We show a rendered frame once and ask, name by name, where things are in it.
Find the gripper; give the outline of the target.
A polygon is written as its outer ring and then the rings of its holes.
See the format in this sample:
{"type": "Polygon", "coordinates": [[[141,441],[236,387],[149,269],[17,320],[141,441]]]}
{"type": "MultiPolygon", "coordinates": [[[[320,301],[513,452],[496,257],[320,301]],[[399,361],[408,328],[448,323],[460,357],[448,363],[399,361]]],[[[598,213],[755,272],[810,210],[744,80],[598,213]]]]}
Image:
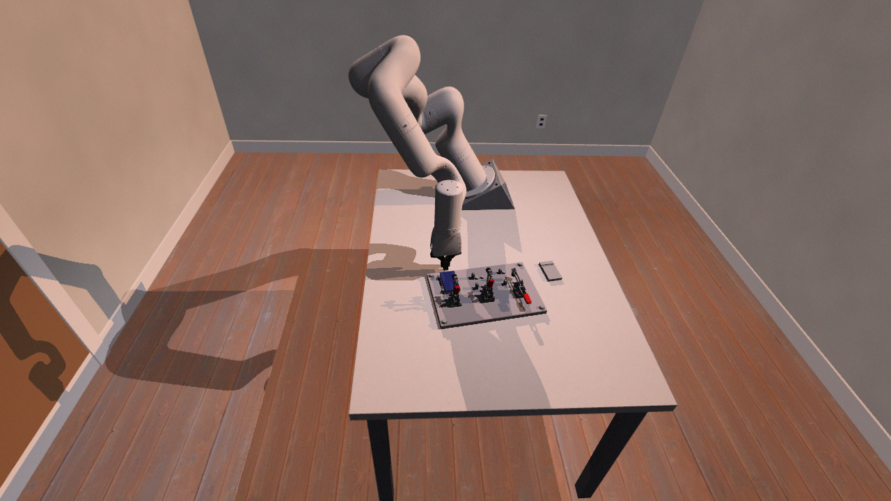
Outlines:
{"type": "Polygon", "coordinates": [[[437,257],[437,259],[441,260],[441,267],[443,267],[443,270],[448,270],[450,261],[454,259],[454,256],[462,253],[461,229],[459,229],[459,232],[456,232],[456,234],[444,235],[437,232],[434,226],[430,248],[432,249],[430,256],[434,259],[437,257]]]}

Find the blue plate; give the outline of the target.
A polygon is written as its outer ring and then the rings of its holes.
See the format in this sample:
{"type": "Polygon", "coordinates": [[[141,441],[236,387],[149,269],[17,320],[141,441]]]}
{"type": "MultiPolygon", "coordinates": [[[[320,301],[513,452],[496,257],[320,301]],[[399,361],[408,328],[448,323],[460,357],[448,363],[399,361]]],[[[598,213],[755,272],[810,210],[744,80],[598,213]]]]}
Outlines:
{"type": "Polygon", "coordinates": [[[452,275],[455,275],[455,271],[440,272],[441,281],[443,283],[443,289],[445,290],[445,293],[454,291],[454,279],[452,279],[452,275]]]}

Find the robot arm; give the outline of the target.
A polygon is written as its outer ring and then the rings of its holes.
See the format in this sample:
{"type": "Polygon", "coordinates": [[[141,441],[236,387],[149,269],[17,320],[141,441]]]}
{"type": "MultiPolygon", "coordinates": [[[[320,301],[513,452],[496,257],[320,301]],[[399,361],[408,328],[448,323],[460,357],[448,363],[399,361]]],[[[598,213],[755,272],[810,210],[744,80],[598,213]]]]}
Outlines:
{"type": "Polygon", "coordinates": [[[415,76],[419,65],[417,42],[399,35],[354,61],[348,79],[357,94],[369,99],[411,173],[435,177],[435,230],[452,235],[459,232],[464,199],[486,191],[494,181],[494,170],[481,166],[462,132],[462,95],[455,88],[427,95],[415,76]],[[425,135],[443,125],[448,126],[435,143],[440,157],[425,135]]]}

